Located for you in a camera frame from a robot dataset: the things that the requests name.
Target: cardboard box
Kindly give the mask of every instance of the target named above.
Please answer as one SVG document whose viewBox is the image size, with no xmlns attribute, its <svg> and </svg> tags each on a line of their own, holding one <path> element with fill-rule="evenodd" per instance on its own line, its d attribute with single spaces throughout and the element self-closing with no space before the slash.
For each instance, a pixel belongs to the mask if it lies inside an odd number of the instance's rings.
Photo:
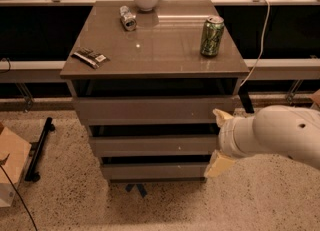
<svg viewBox="0 0 320 231">
<path fill-rule="evenodd" d="M 313 93 L 310 96 L 310 99 L 313 101 L 311 108 L 320 111 L 320 90 L 317 90 L 315 93 Z"/>
<path fill-rule="evenodd" d="M 0 160 L 5 159 L 9 155 L 2 167 L 16 188 L 20 183 L 24 167 L 26 166 L 30 148 L 29 142 L 20 138 L 0 123 Z M 14 196 L 15 191 L 12 185 L 0 169 L 0 207 L 11 206 Z"/>
</svg>

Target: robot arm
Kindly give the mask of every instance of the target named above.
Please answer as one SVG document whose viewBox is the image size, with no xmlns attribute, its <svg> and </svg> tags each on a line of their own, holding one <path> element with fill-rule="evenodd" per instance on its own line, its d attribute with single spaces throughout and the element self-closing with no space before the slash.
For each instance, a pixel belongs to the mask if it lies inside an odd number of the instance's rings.
<svg viewBox="0 0 320 231">
<path fill-rule="evenodd" d="M 229 159 L 280 154 L 320 170 L 319 111 L 270 106 L 248 118 L 214 113 L 221 128 L 220 152 Z"/>
</svg>

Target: white cable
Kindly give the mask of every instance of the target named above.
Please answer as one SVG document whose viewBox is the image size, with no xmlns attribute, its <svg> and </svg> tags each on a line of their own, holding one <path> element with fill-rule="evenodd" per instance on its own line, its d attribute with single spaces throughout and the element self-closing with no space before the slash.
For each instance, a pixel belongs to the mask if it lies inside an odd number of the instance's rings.
<svg viewBox="0 0 320 231">
<path fill-rule="evenodd" d="M 245 84 L 245 82 L 249 79 L 249 77 L 251 76 L 251 74 L 253 73 L 254 69 L 256 68 L 257 64 L 258 64 L 258 61 L 260 60 L 261 58 L 261 55 L 263 53 L 263 46 L 264 46 L 264 34 L 266 32 L 266 27 L 267 27 L 267 23 L 268 23 L 268 19 L 269 19 L 269 14 L 270 14 L 270 3 L 267 1 L 267 0 L 264 0 L 267 5 L 268 5 L 268 11 L 267 11 L 267 16 L 266 16 L 266 19 L 264 21 L 264 25 L 263 25 L 263 29 L 262 29 L 262 34 L 261 34 L 261 45 L 260 45 L 260 54 L 256 60 L 256 62 L 254 63 L 250 73 L 248 74 L 248 76 L 246 77 L 246 79 L 243 80 L 243 82 L 240 84 L 240 87 L 242 85 Z"/>
</svg>

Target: green can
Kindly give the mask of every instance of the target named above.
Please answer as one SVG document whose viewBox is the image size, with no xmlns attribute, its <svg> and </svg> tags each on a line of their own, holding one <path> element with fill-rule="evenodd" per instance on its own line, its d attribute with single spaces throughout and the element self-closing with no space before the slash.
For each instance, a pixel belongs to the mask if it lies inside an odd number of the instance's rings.
<svg viewBox="0 0 320 231">
<path fill-rule="evenodd" d="M 218 55 L 221 38 L 224 31 L 224 20 L 220 16 L 210 16 L 204 22 L 200 53 L 204 56 Z"/>
</svg>

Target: brown tabletop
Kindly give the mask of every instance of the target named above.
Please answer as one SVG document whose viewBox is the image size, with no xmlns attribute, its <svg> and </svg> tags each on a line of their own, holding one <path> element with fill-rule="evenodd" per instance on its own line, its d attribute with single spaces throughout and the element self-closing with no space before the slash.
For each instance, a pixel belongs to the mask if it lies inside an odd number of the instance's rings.
<svg viewBox="0 0 320 231">
<path fill-rule="evenodd" d="M 123 5 L 136 16 L 134 31 L 126 31 L 120 21 Z M 248 68 L 227 29 L 218 56 L 200 54 L 203 23 L 213 14 L 217 12 L 209 0 L 161 0 L 145 13 L 132 0 L 97 2 L 71 53 L 90 48 L 110 61 L 94 70 L 69 57 L 60 75 L 65 79 L 245 77 Z"/>
</svg>

